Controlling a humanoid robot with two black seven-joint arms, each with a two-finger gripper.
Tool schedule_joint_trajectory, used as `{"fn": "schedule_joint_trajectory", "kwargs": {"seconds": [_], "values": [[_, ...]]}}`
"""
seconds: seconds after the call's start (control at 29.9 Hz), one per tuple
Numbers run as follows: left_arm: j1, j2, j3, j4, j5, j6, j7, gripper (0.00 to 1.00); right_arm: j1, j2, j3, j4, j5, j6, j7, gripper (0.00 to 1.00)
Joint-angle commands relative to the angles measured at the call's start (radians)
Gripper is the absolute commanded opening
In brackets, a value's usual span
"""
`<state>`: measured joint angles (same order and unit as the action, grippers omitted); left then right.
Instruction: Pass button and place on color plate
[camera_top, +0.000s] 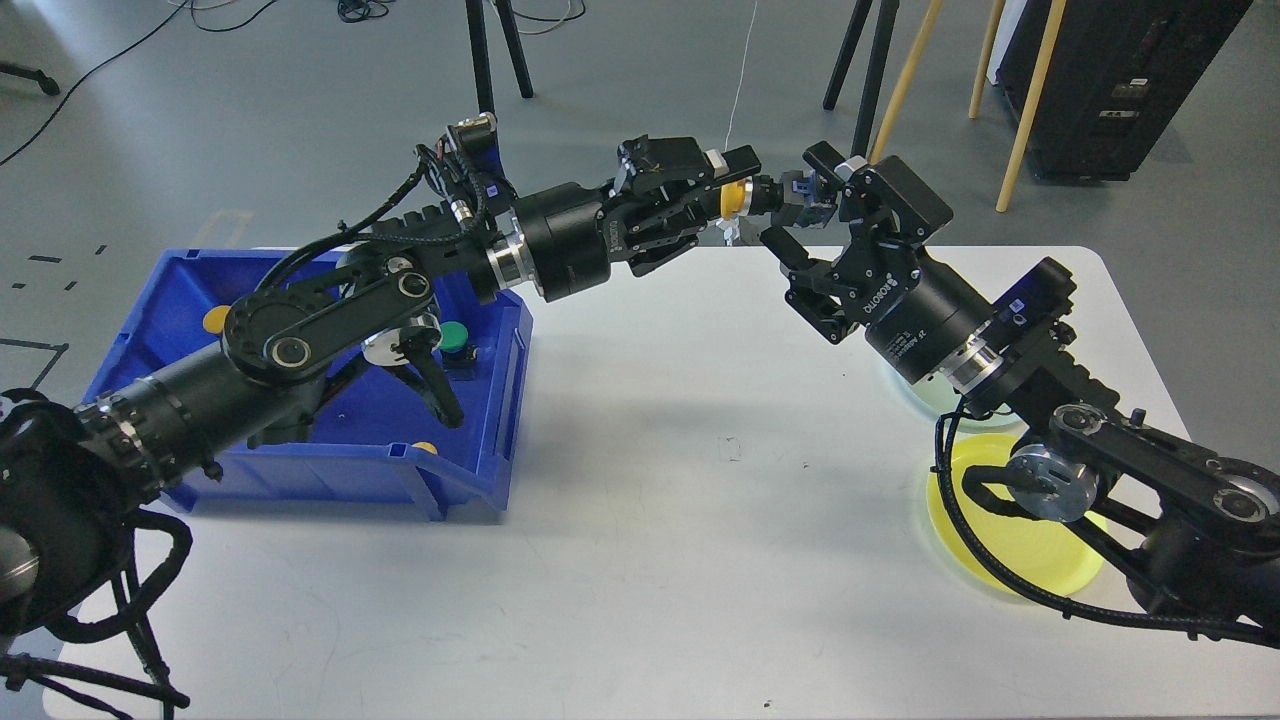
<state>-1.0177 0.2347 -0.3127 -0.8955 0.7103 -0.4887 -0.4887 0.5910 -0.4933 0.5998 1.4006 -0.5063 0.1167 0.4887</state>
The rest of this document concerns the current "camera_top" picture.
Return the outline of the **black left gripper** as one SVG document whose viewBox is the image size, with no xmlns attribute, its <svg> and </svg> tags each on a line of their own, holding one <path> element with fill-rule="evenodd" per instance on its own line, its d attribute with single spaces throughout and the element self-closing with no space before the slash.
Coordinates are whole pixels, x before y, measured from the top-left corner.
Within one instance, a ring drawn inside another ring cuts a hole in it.
<svg viewBox="0 0 1280 720">
<path fill-rule="evenodd" d="M 548 302 L 604 283 L 613 263 L 643 277 L 692 250 L 721 217 L 718 197 L 701 192 L 762 169 L 749 145 L 721 151 L 692 137 L 644 135 L 625 140 L 617 155 L 613 196 L 604 187 L 563 183 L 512 205 Z"/>
</svg>

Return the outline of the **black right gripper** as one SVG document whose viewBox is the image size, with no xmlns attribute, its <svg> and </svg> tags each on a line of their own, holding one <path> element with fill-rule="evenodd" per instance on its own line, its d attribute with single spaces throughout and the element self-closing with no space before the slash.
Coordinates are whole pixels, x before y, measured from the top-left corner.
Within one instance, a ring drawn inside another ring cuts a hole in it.
<svg viewBox="0 0 1280 720">
<path fill-rule="evenodd" d="M 954 210 L 897 156 L 876 164 L 826 141 L 803 151 L 810 196 L 840 201 L 850 241 L 833 260 L 813 258 L 785 228 L 760 242 L 788 278 L 786 302 L 832 345 L 856 328 L 908 383 L 959 355 L 992 306 L 951 266 L 925 251 Z"/>
</svg>

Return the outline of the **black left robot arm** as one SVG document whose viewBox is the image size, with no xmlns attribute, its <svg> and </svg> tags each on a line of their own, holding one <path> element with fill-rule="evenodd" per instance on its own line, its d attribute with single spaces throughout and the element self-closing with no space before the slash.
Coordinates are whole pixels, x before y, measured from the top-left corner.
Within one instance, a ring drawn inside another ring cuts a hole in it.
<svg viewBox="0 0 1280 720">
<path fill-rule="evenodd" d="M 645 275 L 687 252 L 724 195 L 762 164 L 749 146 L 689 137 L 623 141 L 598 187 L 517 193 L 490 113 L 448 126 L 404 183 L 355 225 L 279 260 L 229 307 L 206 347 L 122 389 L 68 407 L 3 392 L 3 682 L 100 685 L 189 705 L 170 680 L 148 611 L 177 579 L 189 528 L 148 505 L 243 441 L 302 437 L 320 409 L 381 366 L 449 428 L 465 411 L 436 360 L 439 278 L 463 273 L 479 300 L 534 283 L 549 301 Z"/>
</svg>

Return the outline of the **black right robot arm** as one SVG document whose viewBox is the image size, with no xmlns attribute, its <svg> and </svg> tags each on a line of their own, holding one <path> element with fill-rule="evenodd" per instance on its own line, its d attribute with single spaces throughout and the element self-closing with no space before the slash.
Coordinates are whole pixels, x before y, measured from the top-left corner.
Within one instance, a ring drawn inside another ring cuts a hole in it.
<svg viewBox="0 0 1280 720">
<path fill-rule="evenodd" d="M 1068 352 L 1076 286 L 1051 258 L 995 301 L 925 251 L 952 210 L 899 158 L 826 142 L 808 170 L 753 177 L 742 210 L 788 277 L 787 304 L 838 343 L 855 329 L 905 380 L 948 382 L 934 461 L 945 511 L 978 562 L 1065 618 L 1277 646 L 1277 475 L 1119 411 Z M 1066 527 L 1125 578 L 1139 612 L 1101 609 L 1019 577 L 959 506 Z"/>
</svg>

